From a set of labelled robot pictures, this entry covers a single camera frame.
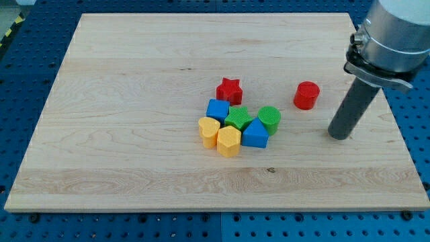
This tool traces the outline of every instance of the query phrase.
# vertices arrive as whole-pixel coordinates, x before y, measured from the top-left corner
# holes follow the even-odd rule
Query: black cylinder
[[[338,140],[346,139],[379,89],[379,87],[371,87],[355,78],[335,117],[331,120],[329,134]]]

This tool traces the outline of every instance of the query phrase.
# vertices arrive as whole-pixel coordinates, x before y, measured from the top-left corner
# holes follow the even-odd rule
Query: green block
[[[263,123],[269,135],[274,135],[281,121],[281,112],[272,106],[265,106],[258,111],[258,119]]]
[[[224,122],[226,126],[233,126],[243,132],[252,121],[253,117],[248,114],[247,107],[230,107],[228,109],[228,116]]]

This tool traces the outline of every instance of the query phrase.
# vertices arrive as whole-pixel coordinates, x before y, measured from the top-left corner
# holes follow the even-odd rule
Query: red block
[[[229,101],[230,105],[239,105],[242,103],[243,91],[239,87],[239,79],[230,80],[222,78],[222,83],[216,88],[216,99]]]
[[[319,94],[320,88],[317,84],[311,81],[304,81],[297,87],[297,92],[294,96],[294,105],[301,110],[312,109]]]

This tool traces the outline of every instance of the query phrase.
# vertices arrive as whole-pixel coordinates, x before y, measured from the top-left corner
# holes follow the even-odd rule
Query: red star block
[[[239,87],[239,81],[239,79],[222,78],[221,85],[216,88],[216,99],[229,101],[230,105],[241,104],[243,91]]]

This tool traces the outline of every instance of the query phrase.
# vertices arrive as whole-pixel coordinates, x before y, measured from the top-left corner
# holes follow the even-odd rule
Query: toy block
[[[255,118],[242,135],[242,145],[248,147],[265,148],[269,140],[269,133],[261,123],[260,119]]]
[[[241,104],[243,91],[239,83],[239,79],[222,78],[221,85],[216,88],[216,99],[229,101],[230,105]]]
[[[233,157],[241,149],[241,132],[233,126],[218,131],[216,150],[224,157]]]
[[[199,119],[199,134],[203,139],[203,146],[205,148],[210,149],[216,145],[216,138],[218,137],[220,127],[221,123],[213,118],[203,117]]]
[[[233,126],[240,130],[241,132],[244,131],[248,125],[253,121],[253,117],[251,117],[248,114],[248,108],[247,107],[230,107],[228,116],[225,119],[226,126]]]
[[[208,109],[206,110],[206,116],[214,118],[221,124],[224,124],[224,120],[228,115],[229,107],[230,103],[228,101],[211,99],[209,100]]]
[[[269,135],[274,135],[281,121],[281,112],[272,106],[265,106],[258,111],[258,119],[263,123]]]
[[[320,88],[311,81],[304,81],[298,85],[294,96],[294,105],[301,110],[310,110],[314,107],[320,94]]]

